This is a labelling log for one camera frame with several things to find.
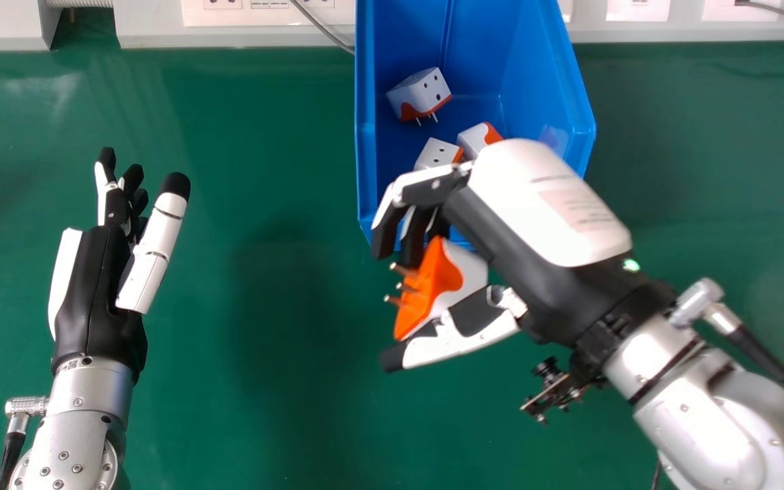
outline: robotic hand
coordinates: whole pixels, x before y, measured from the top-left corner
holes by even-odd
[[[183,174],[165,177],[147,219],[144,171],[132,165],[117,180],[115,165],[113,150],[104,148],[94,167],[97,226],[63,232],[48,304],[53,386],[49,397],[5,404],[0,489],[128,487],[120,467],[131,392],[147,358],[142,315],[171,260],[190,182]],[[21,458],[33,416],[44,418]]]
[[[473,162],[402,174],[372,226],[377,260],[404,221],[404,276],[387,372],[470,353],[525,331],[572,351],[564,372],[534,370],[521,407],[545,422],[592,385],[631,404],[665,473],[682,489],[784,488],[784,388],[746,372],[691,328],[706,320],[784,384],[784,367],[704,279],[679,297],[640,270],[628,230],[547,146],[504,140]],[[454,226],[476,254],[447,240]],[[426,247],[426,235],[429,238]],[[509,287],[488,285],[488,269]]]

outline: green indicator light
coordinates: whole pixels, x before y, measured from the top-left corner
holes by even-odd
[[[634,259],[625,259],[622,263],[622,269],[627,270],[628,272],[640,272],[640,264]]]

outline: green table surface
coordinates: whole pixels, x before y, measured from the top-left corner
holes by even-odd
[[[556,348],[519,336],[380,371],[395,279],[357,226],[350,56],[127,52],[98,13],[63,20],[54,48],[0,54],[0,449],[4,400],[50,388],[56,246],[93,226],[91,163],[114,146],[152,187],[193,180],[146,317],[134,488],[649,486],[654,452],[612,390],[545,427],[517,412]],[[712,276],[784,359],[784,44],[576,56],[600,128],[587,179],[645,270]]]

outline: robotic arm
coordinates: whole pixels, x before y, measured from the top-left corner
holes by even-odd
[[[640,270],[630,233],[547,146],[504,140],[477,159],[389,185],[372,254],[404,276],[387,372],[470,353],[524,331],[569,348],[569,368],[534,370],[521,407],[545,422],[592,385],[631,404],[665,473],[683,489],[784,488],[784,388],[743,370],[691,329],[704,319],[784,384],[784,368],[721,303],[714,282],[680,297]],[[449,226],[476,254],[447,240]],[[426,235],[429,243],[426,247]],[[487,285],[488,267],[509,287]]]
[[[171,260],[190,182],[169,174],[147,219],[142,168],[132,165],[117,180],[115,167],[113,150],[104,148],[94,167],[97,226],[63,232],[48,304],[53,386],[49,397],[5,404],[0,489],[128,487],[121,465],[131,392],[147,356],[142,315]],[[35,416],[43,419],[21,456]]]

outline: blue bin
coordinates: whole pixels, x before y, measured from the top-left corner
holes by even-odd
[[[399,122],[386,91],[432,66],[451,102],[438,123]],[[557,0],[358,0],[355,148],[359,223],[369,240],[386,186],[413,170],[426,140],[455,143],[482,121],[503,137],[547,143],[585,175],[597,127]]]

